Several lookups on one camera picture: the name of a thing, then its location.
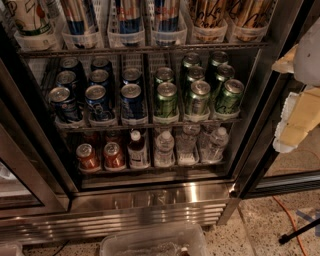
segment plastic bottle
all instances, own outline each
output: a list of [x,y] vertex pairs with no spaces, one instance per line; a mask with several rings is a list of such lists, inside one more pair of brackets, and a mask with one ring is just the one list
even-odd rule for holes
[[222,153],[229,142],[229,135],[226,128],[219,127],[210,136],[210,142],[206,148],[208,152],[208,162],[219,162],[222,160]]
[[133,130],[130,137],[131,141],[128,144],[130,167],[133,169],[147,168],[149,162],[145,139],[137,130]]
[[156,138],[154,151],[154,164],[157,167],[168,167],[174,164],[173,158],[174,138],[169,131],[162,132]]

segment orange cable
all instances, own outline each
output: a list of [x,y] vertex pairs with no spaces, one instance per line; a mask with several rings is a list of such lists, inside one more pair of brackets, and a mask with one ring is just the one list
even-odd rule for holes
[[[281,206],[281,208],[286,212],[286,214],[288,215],[288,217],[289,217],[289,219],[290,219],[290,222],[291,222],[291,224],[292,224],[292,227],[293,227],[294,231],[297,231],[297,226],[296,226],[296,224],[295,224],[295,222],[294,222],[291,214],[289,213],[288,209],[287,209],[287,208],[284,206],[284,204],[281,203],[275,196],[272,196],[272,198],[273,198],[273,199]],[[299,246],[300,246],[300,248],[301,248],[301,251],[302,251],[303,255],[304,255],[304,256],[307,256],[308,254],[306,253],[306,251],[305,251],[305,249],[304,249],[304,246],[303,246],[303,244],[302,244],[301,239],[300,239],[299,236],[297,236],[297,240],[298,240],[298,243],[299,243]]]

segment bottle cap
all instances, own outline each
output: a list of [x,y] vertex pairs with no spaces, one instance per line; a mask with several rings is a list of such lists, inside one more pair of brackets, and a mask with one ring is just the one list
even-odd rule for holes
[[133,141],[138,141],[141,138],[140,132],[136,130],[132,131],[130,136]]

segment clear plastic container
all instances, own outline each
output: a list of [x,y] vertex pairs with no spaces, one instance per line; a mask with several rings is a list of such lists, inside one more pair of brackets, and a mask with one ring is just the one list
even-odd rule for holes
[[129,250],[132,255],[178,255],[184,246],[190,255],[209,256],[200,225],[191,223],[161,224],[107,236],[101,242],[100,256],[126,255],[123,253]]

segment black stand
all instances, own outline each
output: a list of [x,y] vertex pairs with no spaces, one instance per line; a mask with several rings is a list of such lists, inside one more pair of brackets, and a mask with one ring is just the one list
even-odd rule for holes
[[317,226],[318,224],[320,224],[320,218],[315,220],[315,221],[312,221],[310,224],[298,229],[297,231],[291,233],[290,235],[283,235],[280,239],[279,239],[279,243],[280,244],[285,244],[287,242],[289,242],[292,238],[308,231],[309,229]]

